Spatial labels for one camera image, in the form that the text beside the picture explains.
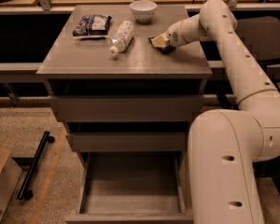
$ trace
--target bottle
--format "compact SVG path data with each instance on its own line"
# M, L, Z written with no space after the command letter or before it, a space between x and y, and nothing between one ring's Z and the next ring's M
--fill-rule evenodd
M134 35L133 23L124 21L118 30L110 37L110 53L116 57L119 52L123 52L129 46Z

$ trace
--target white robotic arm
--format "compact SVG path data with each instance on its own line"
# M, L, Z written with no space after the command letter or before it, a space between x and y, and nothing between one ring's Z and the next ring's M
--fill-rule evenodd
M152 41L179 47L212 37L241 111L201 114L189 131L189 170L195 224L264 223L253 161L280 155L280 93L234 31L221 0L173 24Z

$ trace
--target white bowl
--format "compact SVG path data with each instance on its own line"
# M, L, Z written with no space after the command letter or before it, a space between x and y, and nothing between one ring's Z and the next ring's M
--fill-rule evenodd
M148 22L155 15L157 4L148 0L138 0L130 4L134 17L139 22Z

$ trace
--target cabinet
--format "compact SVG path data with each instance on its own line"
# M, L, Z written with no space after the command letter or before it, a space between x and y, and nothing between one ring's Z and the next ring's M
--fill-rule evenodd
M73 39L90 14L111 16L110 34L134 22L118 58L107 39ZM77 215L67 223L191 223L178 169L211 69L198 42L162 54L147 40L187 16L183 6L163 5L138 23L128 6L77 6L39 68L85 169Z

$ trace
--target floor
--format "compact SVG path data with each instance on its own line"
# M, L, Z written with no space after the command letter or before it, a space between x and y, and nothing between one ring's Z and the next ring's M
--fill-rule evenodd
M0 107L0 145L13 157L33 157L44 131L56 141L47 144L37 167L30 201L18 201L17 193L26 172L15 189L2 224L64 223L76 212L82 166L65 138L63 125L56 121L49 107ZM181 169L183 187L187 185ZM280 224L280 196L271 179L259 181L259 196L267 224Z

